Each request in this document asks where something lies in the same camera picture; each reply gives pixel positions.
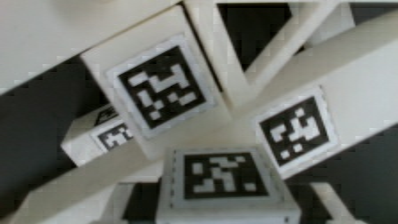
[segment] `white cube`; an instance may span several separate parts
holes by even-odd
[[[73,121],[62,141],[61,146],[77,166],[128,143],[132,138],[114,107],[107,105]]]
[[[148,158],[231,121],[182,6],[84,54]]]
[[[171,150],[157,223],[299,223],[301,209],[256,147]]]

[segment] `black square pattern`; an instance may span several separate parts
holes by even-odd
[[[279,166],[329,143],[315,97],[260,122]]]
[[[114,117],[118,116],[114,107],[103,109],[98,113],[96,117],[96,126],[103,124]]]
[[[185,199],[267,196],[251,153],[185,156]]]
[[[119,79],[151,129],[206,102],[180,46],[125,72]]]
[[[132,138],[134,134],[125,123],[98,135],[98,139],[107,150],[123,145]]]

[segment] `black background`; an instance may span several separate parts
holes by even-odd
[[[352,6],[357,24],[397,8]],[[61,141],[73,119],[105,104],[77,58],[0,96],[0,217],[29,191],[75,168]],[[377,224],[398,223],[397,158],[398,126],[288,180],[331,181],[356,216]]]

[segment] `white border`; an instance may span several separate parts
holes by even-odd
[[[290,161],[283,166],[279,166],[274,152],[270,149],[269,141],[265,138],[263,130],[260,127],[260,123],[279,113],[283,112],[297,103],[301,103],[306,99],[315,97],[317,105],[318,105],[318,110],[320,110],[320,117],[325,125],[325,132],[327,132],[327,137],[329,137],[329,142],[318,146],[293,161]],[[281,173],[281,176],[285,177],[285,173],[288,170],[295,169],[297,171],[302,171],[308,169],[318,162],[315,161],[315,158],[320,154],[327,153],[329,149],[338,145],[338,135],[336,135],[336,129],[334,129],[334,124],[333,124],[333,119],[327,111],[327,103],[324,100],[324,92],[320,87],[301,93],[290,100],[283,101],[283,103],[269,108],[265,110],[265,113],[256,116],[254,118],[254,130],[256,130],[256,136],[258,139],[261,140],[263,146],[265,146],[265,151],[270,156],[272,162],[277,167],[277,171]]]
[[[116,116],[96,128],[94,130],[91,131],[91,138],[94,139],[94,142],[96,142],[96,145],[100,146],[103,152],[109,152],[110,150],[107,149],[105,145],[103,145],[103,142],[98,138],[98,136],[103,134],[103,132],[107,132],[118,125],[121,125],[125,123],[125,121],[121,120],[121,117]]]
[[[148,58],[153,58],[155,56],[158,56],[176,46],[180,46],[180,49],[183,52],[187,64],[192,70],[192,75],[198,81],[206,102],[196,108],[192,108],[178,117],[174,117],[167,123],[164,123],[158,127],[155,127],[155,129],[151,129],[141,114],[141,110],[135,106],[132,97],[125,90],[123,83],[118,76],[148,61]],[[173,128],[173,126],[178,125],[178,123],[182,123],[189,118],[192,118],[198,115],[199,112],[206,111],[217,105],[215,97],[212,96],[212,89],[208,87],[206,80],[205,80],[205,75],[203,75],[205,72],[198,65],[199,63],[196,63],[194,54],[189,49],[187,38],[183,34],[178,34],[167,39],[166,42],[155,45],[148,51],[144,51],[123,64],[119,64],[107,71],[109,82],[112,83],[112,86],[119,93],[121,100],[128,107],[128,113],[130,113],[130,116],[134,117],[135,124],[139,124],[142,136],[146,138],[153,138],[155,136],[158,136],[160,133],[167,131]]]
[[[201,154],[219,154],[219,153],[251,153],[253,160],[256,163],[260,176],[265,184],[265,188],[269,191],[269,196],[258,197],[235,197],[235,198],[205,198],[196,200],[185,200],[185,185],[183,185],[183,177],[185,177],[185,160],[183,157],[187,155],[201,155]],[[265,166],[265,160],[260,155],[258,149],[254,147],[249,148],[217,148],[217,149],[192,149],[192,150],[176,150],[173,153],[173,187],[171,191],[174,191],[174,195],[171,196],[171,204],[173,208],[221,208],[222,207],[240,207],[240,206],[256,206],[265,203],[276,203],[281,201],[281,192],[277,191],[276,183],[270,178],[270,170]]]

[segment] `white frame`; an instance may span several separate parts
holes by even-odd
[[[153,129],[148,126],[146,123],[146,119],[142,117],[142,113],[141,110],[134,104],[134,100],[132,97],[128,95],[121,80],[118,78],[118,76],[128,72],[135,66],[139,66],[146,61],[148,58],[157,57],[167,50],[173,49],[173,47],[180,46],[182,52],[183,52],[183,56],[187,59],[187,64],[192,70],[192,75],[198,81],[198,85],[199,85],[199,89],[201,89],[201,93],[206,99],[206,102],[196,107],[192,108],[182,115],[178,115],[178,117],[174,117],[167,123],[164,123],[158,127],[155,127]],[[151,49],[148,49],[126,62],[123,62],[109,71],[107,71],[107,78],[109,78],[109,82],[114,84],[114,88],[118,90],[118,93],[121,95],[121,99],[123,102],[128,106],[128,111],[130,114],[134,115],[132,118],[135,120],[135,123],[141,127],[141,131],[142,131],[142,135],[146,138],[153,138],[155,136],[160,135],[160,133],[164,131],[167,131],[167,129],[171,129],[182,122],[185,119],[192,118],[198,113],[201,113],[203,111],[206,111],[215,105],[215,98],[212,96],[212,90],[210,87],[206,85],[206,81],[203,78],[203,70],[201,67],[198,66],[196,63],[196,57],[194,54],[190,52],[189,49],[189,44],[187,44],[187,39],[183,34],[178,34],[176,36],[173,36],[166,42],[162,42],[160,44],[157,44]]]
[[[327,137],[329,137],[329,142],[318,146],[293,161],[290,161],[283,166],[279,166],[274,152],[270,149],[269,141],[263,135],[263,130],[260,127],[260,123],[274,116],[277,115],[279,112],[283,112],[297,103],[301,103],[306,99],[315,97],[317,101],[317,106],[318,106],[318,111],[320,111],[320,117],[325,125],[325,132],[327,132]],[[285,173],[297,168],[297,166],[309,168],[318,161],[313,161],[313,158],[327,151],[333,149],[333,147],[338,145],[338,134],[336,134],[336,129],[334,129],[334,123],[333,123],[333,118],[327,110],[327,102],[324,99],[324,92],[320,87],[315,89],[304,91],[295,97],[290,97],[290,99],[283,100],[281,103],[272,107],[265,108],[263,114],[260,114],[253,120],[253,126],[256,130],[256,137],[260,139],[260,142],[265,147],[267,154],[270,156],[272,163],[276,164],[277,171],[281,173],[281,176],[285,177]]]
[[[263,49],[247,71],[242,70],[224,21],[217,9],[219,3],[306,2]],[[340,0],[187,0],[187,9],[205,51],[210,57],[222,89],[233,107],[242,106],[260,95],[285,64],[295,55],[341,1]]]
[[[258,197],[237,197],[237,198],[217,198],[217,199],[198,199],[198,200],[185,200],[185,188],[183,188],[183,177],[185,177],[185,171],[182,167],[185,167],[183,163],[183,157],[187,155],[201,155],[201,154],[219,154],[219,153],[251,153],[256,168],[260,171],[260,176],[263,180],[263,185],[269,191],[269,196],[258,196]],[[274,181],[270,178],[270,171],[269,167],[265,166],[265,160],[260,155],[258,149],[254,147],[247,148],[217,148],[217,149],[190,149],[190,150],[174,150],[174,153],[171,153],[169,161],[173,161],[173,170],[174,173],[173,176],[173,187],[171,190],[174,190],[174,196],[171,197],[171,203],[174,205],[174,208],[219,208],[221,206],[229,207],[229,202],[237,201],[245,203],[245,206],[263,205],[265,203],[276,203],[281,200],[281,192],[277,191]]]

